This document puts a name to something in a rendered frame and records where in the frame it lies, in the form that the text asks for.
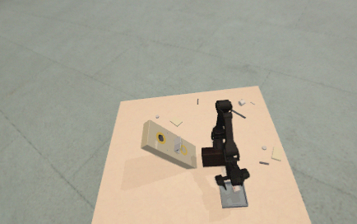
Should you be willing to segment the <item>beige service panel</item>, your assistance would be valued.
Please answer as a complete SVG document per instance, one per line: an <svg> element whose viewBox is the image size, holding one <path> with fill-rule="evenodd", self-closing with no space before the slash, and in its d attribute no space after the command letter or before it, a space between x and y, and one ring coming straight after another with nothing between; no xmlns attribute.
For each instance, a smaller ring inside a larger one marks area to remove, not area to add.
<svg viewBox="0 0 357 224"><path fill-rule="evenodd" d="M141 149L186 170L197 169L196 146L181 138L179 154L174 151L178 136L150 119L143 124Z"/></svg>

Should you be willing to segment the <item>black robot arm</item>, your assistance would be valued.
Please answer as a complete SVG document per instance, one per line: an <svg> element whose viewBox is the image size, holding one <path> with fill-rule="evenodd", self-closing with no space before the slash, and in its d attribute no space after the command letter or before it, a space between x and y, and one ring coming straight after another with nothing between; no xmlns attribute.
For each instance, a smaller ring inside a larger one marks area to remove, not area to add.
<svg viewBox="0 0 357 224"><path fill-rule="evenodd" d="M223 149L225 168L229 172L229 180L232 186L241 185L245 181L237 161L240 161L239 150L234 143L233 130L233 105L229 100L217 100L216 111L218 113L216 126L211 131L211 140L215 150ZM224 143L225 139L225 143ZM236 156L236 157L233 157ZM242 175L242 176L241 176ZM241 177L241 178L240 178Z"/></svg>

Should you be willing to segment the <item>white cylinder with two slots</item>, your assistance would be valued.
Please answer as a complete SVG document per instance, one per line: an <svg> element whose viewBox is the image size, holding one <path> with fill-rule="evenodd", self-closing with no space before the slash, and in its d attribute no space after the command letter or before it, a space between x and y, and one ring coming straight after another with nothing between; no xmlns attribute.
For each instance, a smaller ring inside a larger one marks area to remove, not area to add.
<svg viewBox="0 0 357 224"><path fill-rule="evenodd" d="M239 185L232 186L234 193L239 193L241 191L241 188Z"/></svg>

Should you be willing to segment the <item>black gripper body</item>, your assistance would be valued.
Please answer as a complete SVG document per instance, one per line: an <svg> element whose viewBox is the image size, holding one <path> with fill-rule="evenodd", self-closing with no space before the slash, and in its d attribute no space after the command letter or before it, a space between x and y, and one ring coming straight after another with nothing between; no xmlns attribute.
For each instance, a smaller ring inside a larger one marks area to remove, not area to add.
<svg viewBox="0 0 357 224"><path fill-rule="evenodd" d="M245 179L247 179L247 178L250 177L250 176L249 176L249 172L248 172L248 170L247 170L246 168L241 169L241 171L242 171L241 176L244 175L244 178L245 178ZM215 181L216 181L216 184L217 184L218 186L223 185L223 184L225 183L224 181L229 179L229 177L228 177L229 172L228 172L228 170L227 170L226 168L225 168L225 172L226 172L226 176L223 176L223 177L222 177L221 175L216 175Z"/></svg>

